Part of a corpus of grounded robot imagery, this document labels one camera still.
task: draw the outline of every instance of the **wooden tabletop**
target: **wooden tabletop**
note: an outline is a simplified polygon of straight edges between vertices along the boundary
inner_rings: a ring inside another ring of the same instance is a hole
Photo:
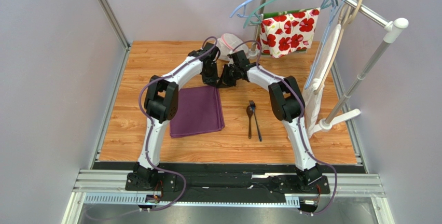
[[[143,146],[146,117],[138,107],[140,90],[152,75],[163,75],[176,68],[201,41],[135,41],[127,61],[112,117],[99,159],[101,161],[136,161]],[[281,76],[294,76],[303,88],[317,43],[305,54],[291,54],[279,59],[262,58],[260,64]],[[225,62],[218,63],[219,75]],[[203,86],[196,76],[184,88]],[[258,85],[237,81],[237,86],[220,89],[226,127],[214,133],[171,138],[164,135],[162,162],[222,163],[294,163],[295,158],[287,132],[273,115],[269,94]],[[256,116],[263,136],[258,140],[252,122],[252,139],[248,139],[248,101],[256,103]],[[338,102],[331,74],[327,78],[318,119],[325,118]],[[314,155],[328,163],[355,164],[353,147],[345,123],[327,133],[316,133],[310,139]]]

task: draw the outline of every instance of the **purple cloth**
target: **purple cloth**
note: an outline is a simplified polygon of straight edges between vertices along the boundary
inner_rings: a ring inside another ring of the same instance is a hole
[[[178,94],[178,111],[170,121],[170,136],[185,137],[217,132],[224,128],[223,109],[217,88],[183,88]]]

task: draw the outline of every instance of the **beige hanger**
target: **beige hanger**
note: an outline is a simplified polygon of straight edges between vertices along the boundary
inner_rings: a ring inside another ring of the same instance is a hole
[[[327,70],[325,71],[325,75],[322,78],[321,84],[313,92],[314,94],[318,94],[319,90],[324,85],[325,79],[327,78],[328,73],[330,72],[330,69],[332,68],[331,66],[333,65],[333,62],[334,62],[335,57],[336,57],[336,54],[338,53],[339,46],[341,45],[341,39],[342,39],[342,36],[344,35],[344,30],[356,18],[357,12],[359,11],[361,5],[362,5],[362,0],[358,0],[356,8],[354,9],[354,11],[351,14],[350,14],[351,7],[349,5],[345,4],[342,7],[341,12],[339,13],[339,19],[338,19],[338,24],[341,24],[341,31],[339,32],[339,38],[338,38],[338,41],[336,43],[335,51],[333,52],[333,56],[331,57],[330,63],[328,64]]]

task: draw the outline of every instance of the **white basket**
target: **white basket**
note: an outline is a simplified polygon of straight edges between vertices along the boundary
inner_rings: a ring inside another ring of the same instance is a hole
[[[242,40],[233,34],[223,34],[221,38],[218,38],[218,44],[216,45],[221,55],[219,58],[224,61],[229,61],[230,58],[227,57],[230,51],[232,51],[236,46],[242,43]],[[246,44],[241,45],[235,52],[244,50],[245,54],[248,55],[248,47]]]

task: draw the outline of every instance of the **brown spoon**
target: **brown spoon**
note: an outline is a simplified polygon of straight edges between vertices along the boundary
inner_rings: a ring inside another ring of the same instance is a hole
[[[248,138],[251,139],[252,138],[251,121],[252,121],[253,110],[250,106],[247,106],[247,108],[245,110],[246,110],[247,116],[248,116]]]

